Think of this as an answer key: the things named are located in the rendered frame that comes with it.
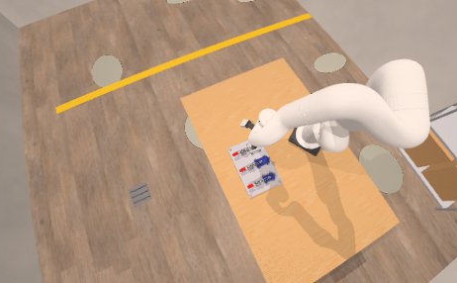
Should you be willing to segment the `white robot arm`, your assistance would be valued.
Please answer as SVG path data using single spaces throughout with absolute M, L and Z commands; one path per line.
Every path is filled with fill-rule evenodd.
M 278 142 L 293 128 L 301 146 L 320 146 L 328 152 L 344 151 L 349 131 L 366 131 L 391 147 L 415 147 L 427 139 L 430 130 L 424 71 L 416 61 L 393 60 L 379 67 L 366 86 L 331 85 L 277 112 L 264 109 L 255 125 L 242 120 L 240 126 L 252 129 L 248 141 L 257 147 Z

